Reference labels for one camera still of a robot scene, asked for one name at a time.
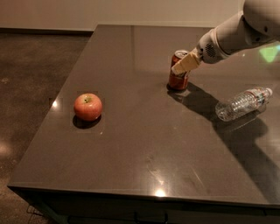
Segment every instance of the apple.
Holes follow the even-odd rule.
[[[92,122],[102,113],[102,101],[95,94],[82,94],[75,100],[73,110],[81,120]]]

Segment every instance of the white wall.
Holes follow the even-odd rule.
[[[244,0],[0,0],[0,27],[93,31],[98,24],[216,26]]]

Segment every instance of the clear water bottle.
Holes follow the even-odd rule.
[[[216,114],[224,122],[244,116],[247,113],[265,107],[272,96],[272,90],[267,87],[248,89],[226,102],[218,102]]]

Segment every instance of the floor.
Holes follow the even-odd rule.
[[[6,186],[90,35],[0,33],[0,223],[53,224]]]

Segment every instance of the red can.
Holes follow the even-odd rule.
[[[177,50],[172,57],[171,67],[173,67],[179,60],[182,60],[187,54],[188,51],[186,50]],[[171,70],[168,85],[170,88],[175,90],[184,90],[186,89],[188,78],[189,72],[175,74]]]

